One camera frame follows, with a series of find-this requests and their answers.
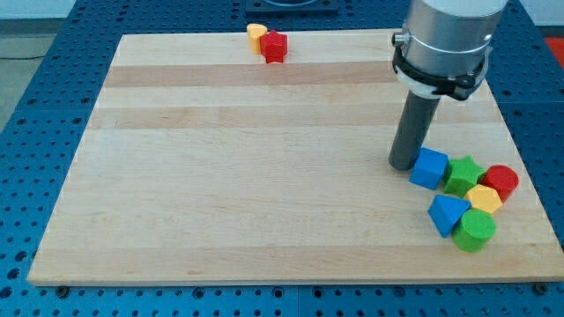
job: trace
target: plastic block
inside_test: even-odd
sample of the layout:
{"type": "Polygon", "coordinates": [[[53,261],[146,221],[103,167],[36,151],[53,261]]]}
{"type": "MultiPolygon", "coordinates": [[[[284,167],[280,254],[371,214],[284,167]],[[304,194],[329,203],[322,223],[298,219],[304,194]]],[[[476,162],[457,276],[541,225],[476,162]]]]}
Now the plastic block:
{"type": "Polygon", "coordinates": [[[466,211],[455,230],[452,239],[466,252],[478,252],[495,234],[495,222],[492,216],[483,210],[466,211]]]}
{"type": "Polygon", "coordinates": [[[266,63],[284,62],[288,54],[288,36],[274,30],[261,37],[261,54],[266,58],[266,63]]]}
{"type": "Polygon", "coordinates": [[[464,199],[472,204],[473,209],[483,210],[489,214],[494,214],[503,202],[497,191],[484,185],[476,185],[470,189],[464,199]]]}
{"type": "Polygon", "coordinates": [[[480,183],[495,189],[501,201],[505,203],[519,185],[519,176],[507,166],[491,166],[480,183]]]}
{"type": "Polygon", "coordinates": [[[268,32],[266,26],[251,23],[247,26],[247,35],[249,36],[250,49],[253,54],[261,54],[261,36],[268,32]]]}
{"type": "Polygon", "coordinates": [[[460,217],[470,208],[470,202],[464,199],[437,195],[434,197],[428,213],[443,238],[447,238],[460,217]]]}
{"type": "Polygon", "coordinates": [[[466,192],[476,186],[486,170],[478,166],[471,156],[450,159],[443,180],[444,192],[464,197],[466,192]]]}
{"type": "Polygon", "coordinates": [[[438,151],[421,148],[409,181],[432,190],[437,189],[444,175],[449,157],[438,151]]]}

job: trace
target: metal cylinder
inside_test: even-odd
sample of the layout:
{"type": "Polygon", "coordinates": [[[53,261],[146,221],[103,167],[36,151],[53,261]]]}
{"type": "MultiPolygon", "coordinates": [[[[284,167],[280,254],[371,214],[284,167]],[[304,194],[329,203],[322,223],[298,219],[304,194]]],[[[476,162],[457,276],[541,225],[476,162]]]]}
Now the metal cylinder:
{"type": "Polygon", "coordinates": [[[415,164],[439,101],[421,98],[413,92],[407,95],[389,156],[390,164],[397,170],[406,171],[415,164]]]}
{"type": "Polygon", "coordinates": [[[484,61],[507,0],[412,0],[405,60],[427,74],[466,75],[484,61]]]}

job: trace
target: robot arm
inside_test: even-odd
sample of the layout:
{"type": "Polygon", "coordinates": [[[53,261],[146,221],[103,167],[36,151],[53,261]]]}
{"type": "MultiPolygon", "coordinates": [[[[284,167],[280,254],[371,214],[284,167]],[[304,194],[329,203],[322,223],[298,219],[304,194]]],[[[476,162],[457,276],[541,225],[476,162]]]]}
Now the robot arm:
{"type": "Polygon", "coordinates": [[[507,0],[412,0],[392,62],[410,92],[390,152],[413,167],[442,95],[467,100],[484,79],[492,34],[507,0]]]}

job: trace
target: blue pegboard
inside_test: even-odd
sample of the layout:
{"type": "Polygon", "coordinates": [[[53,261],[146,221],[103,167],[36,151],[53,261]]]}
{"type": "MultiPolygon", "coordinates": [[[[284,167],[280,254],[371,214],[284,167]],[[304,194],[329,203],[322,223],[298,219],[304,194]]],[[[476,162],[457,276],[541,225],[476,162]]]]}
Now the blue pegboard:
{"type": "MultiPolygon", "coordinates": [[[[26,282],[123,34],[244,32],[249,22],[281,31],[391,28],[408,5],[341,0],[337,14],[246,16],[244,1],[77,0],[0,134],[0,316],[564,315],[561,283],[67,290],[26,282]]],[[[493,47],[488,84],[562,244],[564,70],[515,0],[493,47]]]]}

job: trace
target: blue cube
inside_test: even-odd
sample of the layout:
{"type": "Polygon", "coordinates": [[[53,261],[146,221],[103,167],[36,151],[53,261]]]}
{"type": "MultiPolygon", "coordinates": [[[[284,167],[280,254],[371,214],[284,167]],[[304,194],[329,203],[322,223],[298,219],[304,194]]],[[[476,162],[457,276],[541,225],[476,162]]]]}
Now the blue cube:
{"type": "Polygon", "coordinates": [[[434,197],[428,212],[441,236],[447,238],[470,206],[470,202],[464,199],[437,195],[434,197]]]}
{"type": "Polygon", "coordinates": [[[446,154],[421,148],[409,182],[435,190],[441,182],[448,163],[449,157],[446,154]]]}

